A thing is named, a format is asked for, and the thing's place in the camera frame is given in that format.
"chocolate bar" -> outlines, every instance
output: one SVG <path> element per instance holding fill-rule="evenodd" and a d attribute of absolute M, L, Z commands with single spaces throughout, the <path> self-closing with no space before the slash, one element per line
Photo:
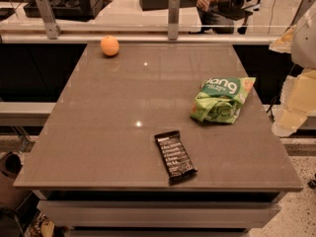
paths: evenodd
<path fill-rule="evenodd" d="M 180 141 L 178 130 L 155 135 L 171 183 L 190 177 L 195 169 L 184 145 Z"/>

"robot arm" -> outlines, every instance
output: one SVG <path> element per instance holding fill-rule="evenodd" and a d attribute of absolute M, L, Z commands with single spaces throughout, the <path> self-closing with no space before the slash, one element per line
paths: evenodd
<path fill-rule="evenodd" d="M 291 58 L 304 68 L 297 78 L 288 77 L 282 88 L 281 111 L 276 114 L 273 132 L 280 137 L 290 136 L 316 110 L 316 14 L 309 11 L 293 32 Z"/>

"metal post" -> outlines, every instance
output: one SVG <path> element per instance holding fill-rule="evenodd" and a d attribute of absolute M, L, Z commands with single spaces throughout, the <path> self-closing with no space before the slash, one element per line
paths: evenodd
<path fill-rule="evenodd" d="M 55 21 L 49 0 L 36 0 L 40 16 L 45 25 L 46 35 L 50 40 L 58 39 L 61 30 Z"/>
<path fill-rule="evenodd" d="M 168 14 L 168 39 L 177 40 L 179 33 L 179 10 L 180 0 L 169 1 L 169 14 Z"/>

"candy bar wrapper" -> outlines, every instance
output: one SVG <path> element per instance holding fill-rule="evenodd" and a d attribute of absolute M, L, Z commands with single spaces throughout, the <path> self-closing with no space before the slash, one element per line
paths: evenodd
<path fill-rule="evenodd" d="M 210 78 L 195 98 L 191 117 L 200 122 L 234 123 L 253 88 L 254 77 Z"/>
<path fill-rule="evenodd" d="M 161 152 L 171 183 L 190 177 L 197 170 L 180 141 L 178 130 L 155 135 L 155 140 Z"/>

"green snack bag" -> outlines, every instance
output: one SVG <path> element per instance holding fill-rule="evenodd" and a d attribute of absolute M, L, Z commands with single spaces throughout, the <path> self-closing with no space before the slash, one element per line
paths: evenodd
<path fill-rule="evenodd" d="M 255 81 L 254 77 L 210 78 L 204 81 L 195 98 L 191 117 L 201 122 L 233 123 Z"/>

